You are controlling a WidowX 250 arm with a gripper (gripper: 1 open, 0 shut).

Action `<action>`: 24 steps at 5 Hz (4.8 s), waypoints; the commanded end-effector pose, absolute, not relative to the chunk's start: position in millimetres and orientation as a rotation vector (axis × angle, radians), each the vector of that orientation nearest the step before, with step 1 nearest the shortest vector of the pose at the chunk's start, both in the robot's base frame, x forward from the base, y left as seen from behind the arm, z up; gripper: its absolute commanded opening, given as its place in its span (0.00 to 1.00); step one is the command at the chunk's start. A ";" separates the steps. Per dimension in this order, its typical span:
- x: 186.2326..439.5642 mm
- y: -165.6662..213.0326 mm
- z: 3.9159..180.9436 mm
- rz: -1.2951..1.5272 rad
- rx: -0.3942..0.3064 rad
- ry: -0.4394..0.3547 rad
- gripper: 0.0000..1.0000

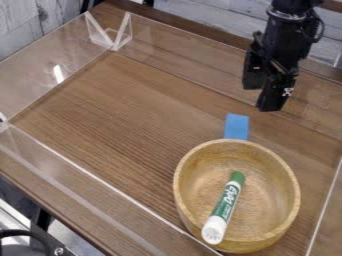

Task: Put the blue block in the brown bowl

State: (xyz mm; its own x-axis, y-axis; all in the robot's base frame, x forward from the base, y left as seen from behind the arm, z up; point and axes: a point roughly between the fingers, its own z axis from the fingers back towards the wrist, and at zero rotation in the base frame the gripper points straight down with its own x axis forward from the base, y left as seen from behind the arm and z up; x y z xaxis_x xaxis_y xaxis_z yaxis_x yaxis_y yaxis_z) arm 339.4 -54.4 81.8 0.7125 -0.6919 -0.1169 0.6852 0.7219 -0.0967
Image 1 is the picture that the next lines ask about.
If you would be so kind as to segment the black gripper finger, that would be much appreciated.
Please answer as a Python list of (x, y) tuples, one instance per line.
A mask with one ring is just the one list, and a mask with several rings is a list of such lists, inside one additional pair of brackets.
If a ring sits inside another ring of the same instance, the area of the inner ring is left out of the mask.
[(295, 78), (291, 76), (269, 76), (261, 87), (256, 108), (261, 112), (279, 111), (293, 92)]
[(265, 83), (265, 59), (252, 50), (245, 52), (241, 84), (244, 90), (260, 89)]

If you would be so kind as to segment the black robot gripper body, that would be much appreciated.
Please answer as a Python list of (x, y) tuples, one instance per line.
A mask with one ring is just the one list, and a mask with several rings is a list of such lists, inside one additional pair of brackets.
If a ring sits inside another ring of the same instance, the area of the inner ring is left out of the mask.
[(312, 8), (268, 8), (264, 32), (252, 33), (252, 49), (265, 59), (269, 76), (296, 77), (299, 61), (324, 33), (324, 22)]

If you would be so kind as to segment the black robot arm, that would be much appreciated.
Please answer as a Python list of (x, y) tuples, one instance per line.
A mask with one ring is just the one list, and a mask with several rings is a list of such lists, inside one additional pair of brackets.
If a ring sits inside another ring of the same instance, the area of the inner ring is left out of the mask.
[(265, 10), (263, 32), (252, 33), (247, 49), (241, 84), (244, 90), (260, 90), (256, 108), (279, 111), (292, 94), (299, 61), (324, 33), (324, 22), (313, 8), (323, 0), (272, 0)]

